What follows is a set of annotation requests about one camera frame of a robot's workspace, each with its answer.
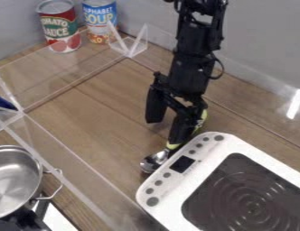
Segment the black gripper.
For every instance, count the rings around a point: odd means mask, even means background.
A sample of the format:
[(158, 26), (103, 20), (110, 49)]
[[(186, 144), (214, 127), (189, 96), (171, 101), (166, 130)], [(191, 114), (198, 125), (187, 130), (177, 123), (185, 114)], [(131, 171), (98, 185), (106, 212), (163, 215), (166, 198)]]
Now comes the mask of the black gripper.
[(206, 120), (206, 103), (201, 95), (211, 78), (215, 58), (213, 54), (191, 57), (175, 54), (169, 75), (155, 72), (155, 80), (146, 98), (145, 120), (149, 124), (163, 120), (167, 106), (165, 95), (175, 94), (190, 101), (201, 111), (182, 110), (173, 120), (169, 143), (183, 143)]

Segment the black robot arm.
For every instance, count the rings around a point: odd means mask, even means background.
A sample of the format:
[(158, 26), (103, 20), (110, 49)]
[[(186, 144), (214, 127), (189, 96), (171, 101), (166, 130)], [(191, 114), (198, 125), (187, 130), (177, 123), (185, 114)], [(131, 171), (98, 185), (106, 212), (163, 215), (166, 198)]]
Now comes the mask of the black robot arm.
[(222, 24), (229, 0), (167, 0), (179, 14), (177, 46), (167, 74), (154, 73), (150, 85), (145, 120), (163, 120), (173, 109), (177, 116), (169, 132), (169, 144), (183, 143), (205, 121), (206, 101), (202, 95), (219, 64), (214, 51), (223, 40)]

